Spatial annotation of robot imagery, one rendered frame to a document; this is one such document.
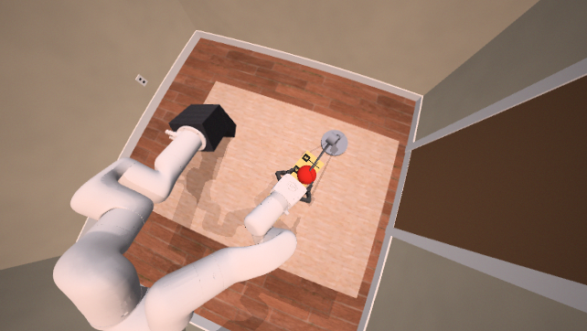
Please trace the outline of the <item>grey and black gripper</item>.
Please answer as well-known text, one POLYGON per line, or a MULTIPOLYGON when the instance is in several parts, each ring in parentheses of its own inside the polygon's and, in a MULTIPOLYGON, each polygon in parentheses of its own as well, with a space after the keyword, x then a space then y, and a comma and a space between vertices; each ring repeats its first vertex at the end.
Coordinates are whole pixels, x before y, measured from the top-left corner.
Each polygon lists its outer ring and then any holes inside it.
POLYGON ((303 201, 305 203, 311 202, 311 188, 313 187, 314 182, 305 188, 305 186, 292 176, 295 169, 296 166, 287 171, 276 171, 275 175, 278 182, 271 190, 271 193, 278 192, 286 198, 289 207, 288 209, 292 208, 298 201, 303 201), (283 177, 281 177, 281 175, 283 177), (306 198, 304 198, 304 195, 306 195, 306 198))

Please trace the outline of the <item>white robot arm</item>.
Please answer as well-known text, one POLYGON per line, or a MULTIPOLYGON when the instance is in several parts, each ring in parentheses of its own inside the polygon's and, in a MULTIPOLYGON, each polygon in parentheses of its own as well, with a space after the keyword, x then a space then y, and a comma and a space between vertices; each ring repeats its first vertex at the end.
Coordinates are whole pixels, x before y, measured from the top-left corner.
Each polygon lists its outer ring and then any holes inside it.
POLYGON ((154 203, 169 197, 196 152, 207 145, 205 136, 190 126, 165 133, 173 141, 155 159, 155 169, 121 158, 82 185, 70 201, 73 210, 98 221, 59 258, 53 279, 98 330, 182 331, 205 302, 234 283, 275 270, 296 249, 292 231, 272 226, 290 213, 286 198, 272 192, 244 219, 255 245, 220 249, 163 276, 151 288, 141 286, 123 254, 154 203))

